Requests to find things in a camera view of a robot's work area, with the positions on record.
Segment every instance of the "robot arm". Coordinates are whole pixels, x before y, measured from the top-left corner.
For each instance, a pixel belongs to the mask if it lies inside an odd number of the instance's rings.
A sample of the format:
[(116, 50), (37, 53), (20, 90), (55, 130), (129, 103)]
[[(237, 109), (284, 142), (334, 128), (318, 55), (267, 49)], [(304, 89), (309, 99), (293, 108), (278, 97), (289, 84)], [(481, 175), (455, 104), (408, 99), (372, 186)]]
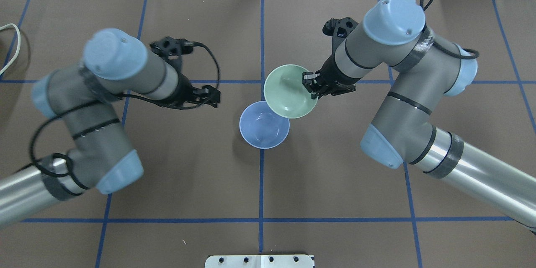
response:
[(110, 104), (126, 96), (123, 91), (168, 108), (195, 107), (183, 107), (185, 103), (217, 107), (217, 88), (194, 88), (180, 72), (181, 56), (194, 46), (204, 45), (166, 37), (151, 43), (151, 52), (121, 30), (105, 29), (88, 41), (79, 64), (38, 81), (32, 90), (34, 104), (49, 119), (65, 121), (76, 148), (37, 160), (34, 136), (33, 162), (0, 180), (0, 228), (89, 188), (109, 194), (142, 176), (137, 152)]
[(324, 33), (333, 35), (333, 53), (303, 75), (312, 98), (354, 91), (382, 62), (399, 72), (361, 141), (364, 153), (394, 169), (416, 165), (536, 231), (536, 179), (429, 123), (444, 95), (473, 81), (475, 56), (427, 27), (415, 0), (381, 0), (361, 24), (332, 19)]

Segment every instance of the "metal bracket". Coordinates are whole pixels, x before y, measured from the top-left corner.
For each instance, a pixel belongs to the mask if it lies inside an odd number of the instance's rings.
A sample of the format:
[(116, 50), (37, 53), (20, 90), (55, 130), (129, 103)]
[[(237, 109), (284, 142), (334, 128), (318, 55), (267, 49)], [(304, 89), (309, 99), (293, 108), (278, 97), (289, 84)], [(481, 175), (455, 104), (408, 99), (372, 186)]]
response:
[(205, 268), (314, 268), (313, 255), (209, 256)]

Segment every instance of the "white bracket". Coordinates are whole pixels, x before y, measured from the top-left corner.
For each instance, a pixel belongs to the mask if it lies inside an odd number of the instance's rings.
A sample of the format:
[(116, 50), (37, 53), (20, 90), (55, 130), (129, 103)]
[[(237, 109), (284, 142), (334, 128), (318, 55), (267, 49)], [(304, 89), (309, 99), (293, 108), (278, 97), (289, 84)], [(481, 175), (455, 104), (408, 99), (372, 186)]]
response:
[(313, 255), (210, 256), (205, 268), (314, 268)]

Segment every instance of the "table surface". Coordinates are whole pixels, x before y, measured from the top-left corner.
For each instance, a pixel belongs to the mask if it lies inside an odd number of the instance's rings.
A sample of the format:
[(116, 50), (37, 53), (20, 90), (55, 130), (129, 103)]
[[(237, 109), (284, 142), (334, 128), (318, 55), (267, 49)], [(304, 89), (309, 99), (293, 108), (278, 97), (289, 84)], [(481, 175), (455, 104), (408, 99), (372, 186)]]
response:
[[(325, 97), (291, 121), (278, 147), (258, 150), (238, 121), (277, 66), (317, 70), (329, 18), (362, 20), (377, 0), (0, 0), (0, 24), (19, 23), (21, 54), (0, 80), (0, 177), (28, 161), (44, 117), (32, 83), (76, 62), (93, 33), (117, 27), (145, 44), (201, 41), (222, 66), (218, 109), (114, 104), (145, 175), (104, 196), (90, 190), (0, 231), (2, 267), (202, 267), (208, 255), (308, 253), (317, 267), (534, 267), (528, 230), (415, 167), (383, 167), (358, 147), (396, 72), (374, 69), (357, 92)], [(516, 10), (523, 4), (524, 10)], [(536, 176), (536, 0), (436, 0), (427, 24), (480, 51), (473, 85), (444, 98), (432, 122)], [(0, 35), (7, 60), (11, 33)], [(184, 58), (195, 85), (210, 57)], [(72, 147), (61, 122), (38, 155)]]

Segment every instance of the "white cable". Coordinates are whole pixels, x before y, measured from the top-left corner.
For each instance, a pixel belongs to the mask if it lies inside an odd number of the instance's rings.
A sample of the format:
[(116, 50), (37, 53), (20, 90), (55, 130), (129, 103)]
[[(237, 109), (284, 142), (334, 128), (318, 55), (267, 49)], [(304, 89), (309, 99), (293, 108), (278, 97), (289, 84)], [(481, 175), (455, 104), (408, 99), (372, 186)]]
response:
[(10, 28), (10, 27), (15, 28), (15, 31), (17, 32), (17, 50), (15, 50), (15, 54), (13, 55), (11, 60), (9, 60), (9, 62), (2, 68), (2, 70), (0, 70), (0, 75), (2, 75), (8, 69), (8, 67), (11, 66), (11, 64), (13, 64), (13, 62), (19, 56), (19, 51), (21, 50), (21, 31), (19, 30), (19, 28), (15, 24), (13, 24), (13, 23), (6, 24), (6, 25), (0, 27), (0, 31), (4, 30), (6, 28)]

